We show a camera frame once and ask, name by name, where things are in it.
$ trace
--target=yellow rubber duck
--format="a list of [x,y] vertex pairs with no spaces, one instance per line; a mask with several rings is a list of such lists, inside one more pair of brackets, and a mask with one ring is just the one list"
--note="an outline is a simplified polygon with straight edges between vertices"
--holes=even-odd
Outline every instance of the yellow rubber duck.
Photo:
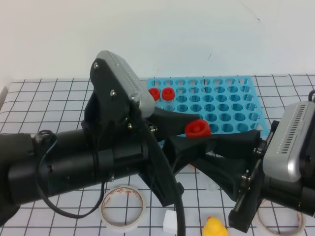
[[203,227],[202,236],[228,236],[228,232],[219,219],[208,217]]

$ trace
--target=black grid line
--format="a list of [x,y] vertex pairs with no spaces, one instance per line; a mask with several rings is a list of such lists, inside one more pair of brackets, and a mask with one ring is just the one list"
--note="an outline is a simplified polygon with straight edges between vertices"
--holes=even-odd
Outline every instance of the black grid line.
[[[32,102],[34,101],[34,98],[35,98],[36,92],[37,92],[37,90],[38,90],[38,88],[39,88],[39,85],[40,85],[40,82],[39,82],[38,85],[37,85],[37,88],[36,88],[36,91],[35,91],[35,93],[34,93]],[[22,129],[22,127],[23,127],[23,123],[25,122],[25,119],[26,119],[26,116],[27,116],[27,115],[28,115],[28,111],[26,112],[26,114],[25,114],[25,116],[24,116],[23,122],[22,122],[22,124],[21,124],[20,129],[19,129],[19,133],[21,132],[21,129]]]
[[276,216],[276,212],[275,212],[275,209],[274,209],[274,205],[271,203],[271,206],[272,206],[272,211],[274,212],[274,215],[275,215],[275,220],[276,220],[276,225],[277,225],[277,228],[278,228],[278,233],[280,234],[280,229],[279,229],[279,224],[278,224],[278,221],[277,221],[277,216]]
[[[56,206],[58,206],[59,198],[60,198],[60,195],[58,195]],[[49,234],[48,234],[48,236],[50,236],[51,229],[52,229],[52,226],[53,226],[53,223],[54,223],[54,220],[55,220],[55,215],[56,215],[56,212],[54,211],[54,215],[53,215],[53,219],[52,219],[52,221],[51,221],[51,225],[50,225],[50,229],[49,229]]]
[[[107,183],[105,184],[104,194],[106,194],[106,191],[107,191],[106,189],[107,189]],[[101,230],[101,228],[102,228],[102,220],[101,220],[100,223],[99,223],[98,236],[100,236],[100,230]]]
[[[292,76],[291,75],[289,75],[290,76],[290,79],[291,79],[291,81],[292,81],[292,83],[293,83],[293,85],[294,85],[294,82],[293,82],[293,79],[292,79]],[[301,98],[300,98],[300,95],[299,95],[299,93],[297,92],[297,90],[296,90],[296,87],[294,86],[294,90],[295,90],[295,92],[296,92],[296,94],[299,96],[299,99],[300,99],[300,101],[301,101]]]
[[[90,83],[90,80],[88,81],[87,89],[85,90],[84,100],[85,100],[85,99],[86,99],[86,97],[87,97],[88,88],[89,88],[89,83]],[[78,122],[78,125],[77,125],[77,129],[78,129],[79,124],[80,124],[81,115],[82,115],[82,113],[84,112],[83,107],[84,107],[84,102],[82,103],[81,113],[80,113],[80,116],[79,116],[79,122]]]
[[[152,206],[152,190],[150,190],[150,206]],[[152,209],[150,208],[150,221],[149,221],[149,236],[151,236],[151,214]]]
[[[83,193],[84,193],[84,189],[82,190],[82,194],[81,194],[81,199],[80,199],[80,204],[79,204],[78,215],[80,214],[80,209],[81,209],[81,204],[82,204],[82,199],[83,199]],[[73,236],[75,236],[75,232],[76,232],[76,229],[77,229],[77,225],[78,225],[78,219],[75,220],[75,226],[74,226]]]
[[126,216],[125,216],[125,225],[127,224],[127,215],[128,215],[128,201],[129,201],[129,193],[127,193],[127,204],[126,204]]
[[199,203],[199,193],[198,193],[198,181],[197,181],[197,171],[195,167],[195,178],[196,178],[196,188],[197,188],[197,203],[198,203],[198,214],[199,214],[199,226],[200,226],[200,235],[202,235],[201,229],[201,215],[200,215],[200,203]]
[[[69,93],[68,93],[68,96],[67,96],[66,101],[68,101],[68,99],[69,99],[70,91],[71,91],[71,88],[72,88],[72,85],[73,85],[73,80],[74,80],[74,79],[72,79],[72,81],[71,81],[71,86],[70,86],[70,90],[69,90]],[[58,128],[57,128],[56,133],[58,133],[58,131],[59,131],[59,127],[60,127],[60,124],[61,124],[62,119],[63,119],[63,114],[64,114],[64,110],[65,110],[66,105],[67,105],[67,102],[64,104],[63,113],[62,113],[62,115],[61,115],[61,117],[60,117],[60,122],[59,122],[59,124],[58,124]]]
[[308,74],[306,74],[306,76],[307,76],[307,78],[309,79],[309,81],[310,81],[310,83],[311,83],[312,88],[314,89],[314,85],[312,84],[312,82],[311,82],[311,79],[310,79],[309,75],[308,75]]
[[[150,226],[138,226],[138,228],[149,228]],[[277,228],[277,226],[266,226],[267,228]],[[279,226],[279,228],[297,228],[298,226]],[[25,228],[25,226],[5,226],[4,228]],[[40,229],[49,229],[50,226],[28,226],[29,229],[31,228],[40,228]],[[53,226],[52,228],[75,228],[74,226]],[[84,228],[99,228],[99,226],[77,226],[78,229]],[[151,228],[163,228],[163,226],[151,226]],[[200,228],[199,226],[186,226],[186,228]],[[305,226],[305,228],[315,228],[315,226]]]
[[[60,209],[79,209],[79,207],[59,207]],[[83,206],[83,207],[80,207],[80,209],[90,209],[91,207],[90,206]],[[106,208],[126,208],[126,206],[107,206]],[[140,209],[141,207],[140,206],[128,206],[127,208],[137,208],[137,209]],[[146,206],[147,209],[149,208],[165,208],[163,206]],[[224,208],[224,209],[231,209],[232,207],[231,206],[184,206],[184,208],[206,208],[206,209],[218,209],[218,208]],[[260,206],[259,208],[284,208],[284,206]],[[21,209],[32,209],[32,207],[21,207]],[[34,207],[34,209],[50,209],[49,207]]]
[[39,132],[39,129],[41,128],[41,125],[42,125],[42,123],[43,123],[43,121],[44,121],[44,117],[45,117],[45,115],[46,115],[48,106],[49,106],[49,102],[47,103],[46,109],[45,109],[45,111],[44,111],[43,118],[42,118],[41,121],[40,121],[40,125],[39,125],[39,128],[38,128],[37,132]]
[[278,93],[278,95],[279,95],[280,101],[282,102],[283,108],[285,108],[285,107],[284,107],[284,102],[282,101],[282,98],[281,98],[281,96],[280,96],[280,93],[279,93],[279,90],[278,90],[278,87],[277,87],[277,84],[276,84],[276,80],[275,80],[274,75],[272,75],[272,78],[273,78],[273,80],[274,80],[275,87],[276,87],[276,89],[277,89],[277,93]]
[[[20,90],[19,90],[19,92],[18,92],[18,95],[16,96],[16,98],[15,98],[15,100],[14,100],[14,102],[13,102],[13,105],[12,105],[12,107],[11,107],[11,109],[10,109],[10,112],[12,111],[12,108],[14,107],[14,104],[15,104],[15,102],[16,102],[16,99],[18,99],[18,97],[19,97],[19,95],[20,95],[20,92],[21,92],[21,89],[22,89],[22,87],[23,87],[23,85],[24,85],[24,82],[25,82],[25,80],[23,81],[22,86],[20,87]],[[8,114],[8,116],[5,118],[4,123],[6,123],[6,121],[8,120],[9,115],[10,115],[10,114]]]
[[33,210],[34,210],[34,206],[35,206],[35,202],[33,202],[33,207],[32,207],[32,209],[31,209],[30,217],[29,217],[28,223],[27,223],[26,228],[25,228],[25,231],[24,231],[24,236],[26,235],[26,231],[28,230],[29,223],[30,223],[30,220],[31,220],[31,217],[32,217],[32,213],[33,213]]

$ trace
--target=tape roll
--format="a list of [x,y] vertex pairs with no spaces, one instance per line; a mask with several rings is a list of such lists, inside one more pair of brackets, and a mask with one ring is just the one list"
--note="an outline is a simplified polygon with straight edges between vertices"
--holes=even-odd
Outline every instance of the tape roll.
[[[135,221],[133,221],[127,225],[111,223],[110,220],[104,214],[104,212],[106,211],[106,205],[110,201],[114,200],[115,196],[117,196],[118,194],[122,194],[122,193],[134,194],[137,197],[137,199],[139,199],[139,201],[141,202],[140,215],[138,216],[138,218]],[[145,213],[146,207],[145,207],[144,197],[138,189],[133,188],[133,187],[128,186],[128,185],[122,185],[122,186],[119,186],[117,188],[110,190],[108,193],[105,194],[104,199],[103,199],[102,204],[100,205],[99,209],[100,209],[100,217],[101,217],[104,225],[107,228],[109,228],[112,231],[117,232],[117,233],[126,233],[126,232],[132,231],[138,227],[138,225],[139,225],[139,223],[140,223],[140,221],[141,221],[141,219]]]
[[[296,212],[296,218],[297,218],[297,222],[299,223],[297,230],[295,232],[291,232],[291,233],[286,232],[284,235],[286,235],[286,236],[299,236],[304,231],[305,220],[304,220],[303,214]],[[281,235],[283,235],[283,234],[279,234],[279,233],[276,233],[274,231],[271,231],[262,223],[262,221],[260,219],[260,215],[259,215],[259,209],[258,209],[253,221],[256,223],[256,227],[259,230],[259,232],[261,233],[261,235],[264,235],[264,236],[281,236]]]

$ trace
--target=grid paper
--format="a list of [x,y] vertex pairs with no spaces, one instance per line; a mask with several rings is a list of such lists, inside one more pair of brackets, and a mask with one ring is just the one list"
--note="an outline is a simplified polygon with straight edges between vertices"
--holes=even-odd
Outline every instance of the grid paper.
[[[315,75],[253,76],[253,83],[261,103],[266,122],[270,127],[273,120],[280,120],[287,105],[308,99],[308,93],[315,86]],[[12,83],[5,103],[0,111],[0,133],[30,133],[50,129],[62,132],[81,128],[84,108],[93,91],[88,79],[26,80]],[[213,192],[200,188],[199,172],[185,167],[176,175],[176,180],[185,188],[183,204],[187,226],[187,236],[200,236],[202,226],[208,216],[219,218],[228,226],[228,215],[234,202],[221,190]],[[106,184],[106,189],[128,184],[138,188],[146,200],[146,215],[140,226],[126,234],[115,234],[101,222],[95,211],[83,219],[70,219],[55,214],[41,200],[21,206],[10,219],[0,236],[170,236],[162,229],[163,208],[157,197],[138,175],[117,179]],[[88,212],[99,197],[100,184],[51,197],[58,207],[71,213]],[[113,217],[128,219],[134,217],[139,208],[128,201],[119,202],[109,209]],[[260,208],[262,221],[275,232],[287,232],[297,228],[294,211],[267,202]],[[255,227],[247,234],[228,227],[230,236],[263,236]],[[306,216],[306,229],[303,236],[315,235],[315,220]]]

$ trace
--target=red cap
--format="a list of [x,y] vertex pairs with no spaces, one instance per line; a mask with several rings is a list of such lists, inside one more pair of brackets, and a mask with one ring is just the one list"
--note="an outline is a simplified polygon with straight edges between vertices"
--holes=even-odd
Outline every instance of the red cap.
[[185,134],[188,138],[196,138],[210,135],[211,130],[207,121],[203,119],[197,119],[186,125]]
[[162,90],[162,98],[165,101],[172,101],[175,98],[175,91],[172,88],[164,88]]
[[149,93],[154,98],[154,101],[159,101],[159,90],[158,88],[150,88]]

